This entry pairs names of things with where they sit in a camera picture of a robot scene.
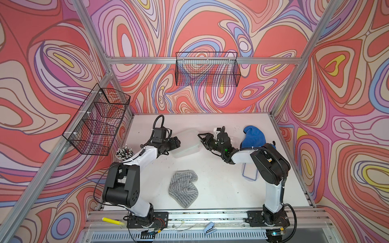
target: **white work surface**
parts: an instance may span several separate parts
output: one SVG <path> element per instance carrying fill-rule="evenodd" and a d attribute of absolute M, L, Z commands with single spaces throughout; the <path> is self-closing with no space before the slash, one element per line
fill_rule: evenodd
<path fill-rule="evenodd" d="M 135 115 L 126 144 L 134 153 L 150 138 L 152 124 L 158 115 Z M 165 115 L 164 127 L 173 135 L 188 128 L 199 133 L 212 133 L 214 128 L 226 127 L 230 137 L 237 138 L 233 146 L 238 148 L 245 138 L 243 129 L 253 125 L 265 135 L 268 143 L 276 142 L 277 150 L 287 158 L 268 114 L 182 114 Z M 199 152 L 175 159 L 161 155 L 140 173 L 140 197 L 152 203 L 156 210 L 182 209 L 169 195 L 170 179 L 176 171 L 193 170 L 198 175 L 194 182 L 199 195 L 188 209 L 258 208 L 265 203 L 265 181 L 258 174 L 254 182 L 242 176 L 242 164 L 226 164 L 201 146 Z M 309 206 L 297 177 L 291 168 L 285 185 L 284 202 L 292 206 Z M 123 210 L 106 206 L 104 210 Z"/>

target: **plastic container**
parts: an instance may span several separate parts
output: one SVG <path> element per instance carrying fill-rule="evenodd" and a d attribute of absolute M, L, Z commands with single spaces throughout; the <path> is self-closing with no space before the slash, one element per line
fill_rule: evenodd
<path fill-rule="evenodd" d="M 172 137 L 177 136 L 181 145 L 179 148 L 169 151 L 169 153 L 174 158 L 178 159 L 199 152 L 202 144 L 197 134 L 199 134 L 199 132 L 196 129 L 190 128 L 178 134 L 172 135 Z"/>

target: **gray towel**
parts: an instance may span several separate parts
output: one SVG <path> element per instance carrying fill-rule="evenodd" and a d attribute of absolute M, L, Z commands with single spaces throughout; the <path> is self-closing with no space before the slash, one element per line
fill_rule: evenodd
<path fill-rule="evenodd" d="M 177 171 L 169 186 L 169 195 L 183 208 L 188 208 L 197 198 L 198 190 L 192 182 L 197 181 L 193 170 Z"/>

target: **patterned backdrop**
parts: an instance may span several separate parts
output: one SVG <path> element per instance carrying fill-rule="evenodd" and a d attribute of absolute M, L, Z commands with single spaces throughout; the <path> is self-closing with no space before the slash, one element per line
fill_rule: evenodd
<path fill-rule="evenodd" d="M 293 65 L 240 65 L 238 87 L 176 86 L 175 65 L 117 64 L 134 113 L 269 112 Z"/>
<path fill-rule="evenodd" d="M 389 2 L 344 1 L 277 121 L 345 242 L 389 240 Z"/>
<path fill-rule="evenodd" d="M 299 57 L 326 0 L 83 0 L 111 56 Z M 277 116 L 309 190 L 347 242 L 388 238 L 387 1 L 345 1 Z M 269 111 L 291 65 L 242 65 L 237 88 L 177 88 L 174 66 L 116 65 L 135 112 Z M 0 0 L 0 222 L 104 71 L 71 0 Z M 123 139 L 127 118 L 111 152 Z M 15 242 L 74 242 L 113 159 L 70 149 Z"/>
<path fill-rule="evenodd" d="M 87 9 L 108 56 L 238 51 L 299 57 L 327 1 L 98 0 Z M 114 65 L 135 113 L 269 112 L 292 65 L 241 65 L 238 87 L 177 87 L 175 65 Z"/>
<path fill-rule="evenodd" d="M 70 2 L 0 1 L 0 223 L 104 75 Z M 12 242 L 74 242 L 112 159 L 70 148 Z"/>

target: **black wire basket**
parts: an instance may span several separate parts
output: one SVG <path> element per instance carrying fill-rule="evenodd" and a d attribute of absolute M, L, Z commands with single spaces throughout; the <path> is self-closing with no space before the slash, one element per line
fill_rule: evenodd
<path fill-rule="evenodd" d="M 107 156 L 130 98 L 116 89 L 100 88 L 67 140 L 81 154 Z"/>
<path fill-rule="evenodd" d="M 177 86 L 238 86 L 237 52 L 176 52 L 175 55 Z"/>

